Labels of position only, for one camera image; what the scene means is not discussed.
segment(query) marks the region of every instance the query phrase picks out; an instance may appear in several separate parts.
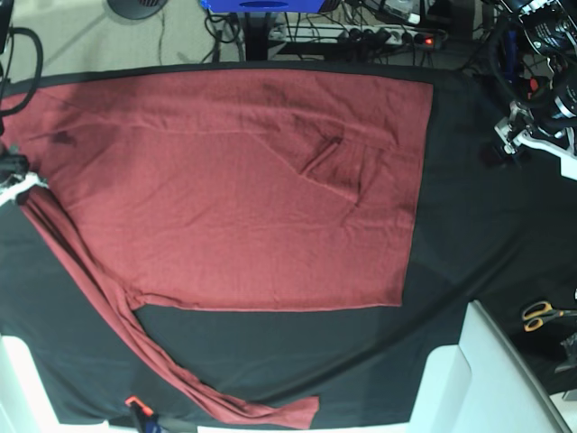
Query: black cloth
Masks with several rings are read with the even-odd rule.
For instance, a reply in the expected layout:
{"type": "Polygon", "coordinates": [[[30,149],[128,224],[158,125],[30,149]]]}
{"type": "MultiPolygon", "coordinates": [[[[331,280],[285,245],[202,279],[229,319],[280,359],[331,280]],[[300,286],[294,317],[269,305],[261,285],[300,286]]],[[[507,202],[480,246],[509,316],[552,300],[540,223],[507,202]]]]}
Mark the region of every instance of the black cloth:
{"type": "MultiPolygon", "coordinates": [[[[470,79],[372,65],[244,67],[337,70],[435,85],[403,307],[274,314],[138,310],[147,333],[177,363],[245,400],[275,405],[318,394],[313,428],[406,422],[426,357],[458,341],[471,299],[481,298],[514,340],[528,302],[546,296],[574,303],[577,182],[561,178],[558,160],[542,152],[522,170],[485,167],[480,151],[498,142],[493,125],[502,114],[470,79]]],[[[159,414],[220,425],[124,346],[18,208],[0,208],[0,227],[0,332],[31,348],[60,421],[125,416],[124,399],[136,394],[159,414]]],[[[540,334],[521,335],[529,343],[519,347],[546,389],[576,387],[577,371],[564,373],[562,381],[552,375],[556,360],[536,350],[540,334]]]]}

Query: scissors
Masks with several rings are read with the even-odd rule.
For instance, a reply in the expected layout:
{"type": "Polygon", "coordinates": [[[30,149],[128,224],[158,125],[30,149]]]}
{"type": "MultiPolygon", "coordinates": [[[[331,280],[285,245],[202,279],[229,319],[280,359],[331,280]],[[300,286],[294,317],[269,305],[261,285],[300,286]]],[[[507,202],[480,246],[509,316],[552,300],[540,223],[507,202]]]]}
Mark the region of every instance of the scissors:
{"type": "Polygon", "coordinates": [[[521,317],[525,332],[533,332],[556,318],[577,316],[577,309],[554,309],[550,302],[540,300],[523,310],[521,317]]]}

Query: floor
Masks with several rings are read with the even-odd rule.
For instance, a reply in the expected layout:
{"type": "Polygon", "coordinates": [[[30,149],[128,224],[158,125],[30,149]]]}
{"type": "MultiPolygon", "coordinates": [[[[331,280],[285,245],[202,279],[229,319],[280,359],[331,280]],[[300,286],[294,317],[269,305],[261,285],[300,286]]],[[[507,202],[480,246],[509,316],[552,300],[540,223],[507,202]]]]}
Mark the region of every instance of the floor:
{"type": "MultiPolygon", "coordinates": [[[[199,63],[213,49],[204,18],[204,11],[195,0],[169,0],[160,14],[141,22],[117,17],[105,0],[18,0],[14,10],[14,25],[32,28],[41,37],[44,76],[199,63]]],[[[295,14],[289,17],[290,21],[296,19],[295,14]]],[[[372,17],[366,16],[366,19],[372,23],[372,17]]],[[[480,13],[475,12],[475,22],[480,19],[480,13]]],[[[4,65],[6,57],[7,53],[0,58],[4,65]]],[[[236,47],[224,45],[221,59],[237,61],[236,47]]],[[[409,59],[410,56],[398,57],[394,62],[407,64],[409,59]]],[[[32,45],[17,40],[10,74],[12,81],[30,78],[34,62],[32,45]]],[[[435,66],[448,67],[451,62],[458,65],[462,60],[435,60],[435,66]]],[[[577,402],[562,401],[560,395],[554,396],[554,401],[573,431],[577,431],[577,402]]],[[[222,433],[214,428],[200,430],[201,433],[222,433]]],[[[347,433],[404,431],[404,426],[347,429],[347,433]]]]}

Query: white clamp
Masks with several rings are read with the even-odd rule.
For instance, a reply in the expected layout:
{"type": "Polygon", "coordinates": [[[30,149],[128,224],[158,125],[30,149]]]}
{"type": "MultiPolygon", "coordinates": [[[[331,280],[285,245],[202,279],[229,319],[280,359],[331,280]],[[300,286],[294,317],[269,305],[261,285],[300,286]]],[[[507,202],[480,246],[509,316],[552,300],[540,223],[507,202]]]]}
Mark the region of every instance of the white clamp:
{"type": "Polygon", "coordinates": [[[10,186],[3,187],[2,184],[0,184],[0,207],[10,200],[16,200],[20,194],[32,187],[48,187],[46,180],[31,171],[26,173],[25,176],[13,174],[5,183],[8,183],[10,186]]]}

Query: red fabric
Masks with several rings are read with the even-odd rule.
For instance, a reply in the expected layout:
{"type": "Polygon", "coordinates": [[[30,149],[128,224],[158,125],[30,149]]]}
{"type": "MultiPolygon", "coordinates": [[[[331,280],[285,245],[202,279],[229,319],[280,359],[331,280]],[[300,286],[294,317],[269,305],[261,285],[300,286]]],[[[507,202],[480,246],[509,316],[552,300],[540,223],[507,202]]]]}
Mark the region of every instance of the red fabric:
{"type": "Polygon", "coordinates": [[[224,422],[306,428],[317,398],[223,395],[133,311],[399,305],[431,97],[387,78],[191,72],[42,89],[6,129],[50,183],[24,212],[148,366],[224,422]]]}

